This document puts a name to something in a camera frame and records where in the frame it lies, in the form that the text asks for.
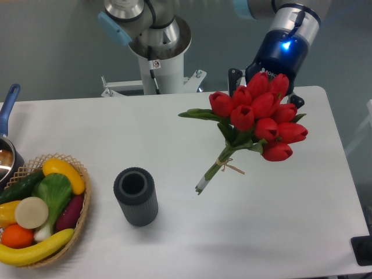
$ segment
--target purple eggplant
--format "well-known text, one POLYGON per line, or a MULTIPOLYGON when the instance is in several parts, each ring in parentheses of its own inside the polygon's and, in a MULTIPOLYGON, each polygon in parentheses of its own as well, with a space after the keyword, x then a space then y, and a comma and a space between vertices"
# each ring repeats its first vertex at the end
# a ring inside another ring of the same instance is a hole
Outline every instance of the purple eggplant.
POLYGON ((83 208, 84 195, 74 196, 56 222, 56 232, 75 228, 83 208))

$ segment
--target tulip bouquet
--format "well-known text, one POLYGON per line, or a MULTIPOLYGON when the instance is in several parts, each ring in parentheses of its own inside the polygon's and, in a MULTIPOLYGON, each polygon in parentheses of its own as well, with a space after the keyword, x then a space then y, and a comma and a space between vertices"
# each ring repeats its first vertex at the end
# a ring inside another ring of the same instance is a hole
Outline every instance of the tulip bouquet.
POLYGON ((257 73, 247 86, 239 86, 232 97, 222 92, 211 94, 212 109, 189 109, 179 114, 216 121, 225 138, 226 147, 196 186, 198 195, 221 167, 222 171, 229 167, 244 174, 228 164, 235 151, 256 151, 272 162, 286 160, 292 155, 289 144, 303 141, 307 129, 297 124, 305 114, 297 114, 292 103, 281 104, 288 86, 288 78, 283 74, 269 80, 267 73, 257 73))

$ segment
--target blue pot handle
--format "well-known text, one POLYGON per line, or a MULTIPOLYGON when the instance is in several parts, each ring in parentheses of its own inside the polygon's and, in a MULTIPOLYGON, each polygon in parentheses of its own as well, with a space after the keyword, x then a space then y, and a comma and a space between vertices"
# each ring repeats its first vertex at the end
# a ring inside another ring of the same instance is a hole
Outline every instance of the blue pot handle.
POLYGON ((0 110, 0 135, 8 135, 8 121, 10 112, 13 109, 13 105, 16 102, 20 90, 21 86, 19 84, 13 84, 10 86, 4 104, 0 110))

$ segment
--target orange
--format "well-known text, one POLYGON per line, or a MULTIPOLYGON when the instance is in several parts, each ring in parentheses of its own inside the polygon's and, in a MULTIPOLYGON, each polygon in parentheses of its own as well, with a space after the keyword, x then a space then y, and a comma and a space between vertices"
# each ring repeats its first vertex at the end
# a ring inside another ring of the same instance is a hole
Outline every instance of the orange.
POLYGON ((10 225, 1 235, 1 244, 15 249, 29 247, 33 241, 33 231, 18 224, 10 225))

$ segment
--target twine bow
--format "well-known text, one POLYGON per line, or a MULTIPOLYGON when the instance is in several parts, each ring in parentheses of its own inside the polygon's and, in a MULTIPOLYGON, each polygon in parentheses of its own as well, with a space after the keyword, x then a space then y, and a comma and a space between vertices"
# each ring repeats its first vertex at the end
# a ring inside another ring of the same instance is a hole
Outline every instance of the twine bow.
POLYGON ((225 162, 221 162, 221 161, 218 160, 218 158, 217 158, 217 160, 216 160, 216 164, 219 165, 220 167, 223 166, 223 169, 222 169, 221 171, 225 171, 226 167, 229 167, 229 168, 231 168, 231 169, 233 169, 233 170, 235 170, 235 171, 237 171, 237 172, 239 172, 239 173, 241 173, 241 174, 245 174, 244 171, 238 169, 237 167, 234 167, 234 166, 228 164, 228 163, 230 163, 232 160, 233 160, 232 158, 228 158, 225 162))

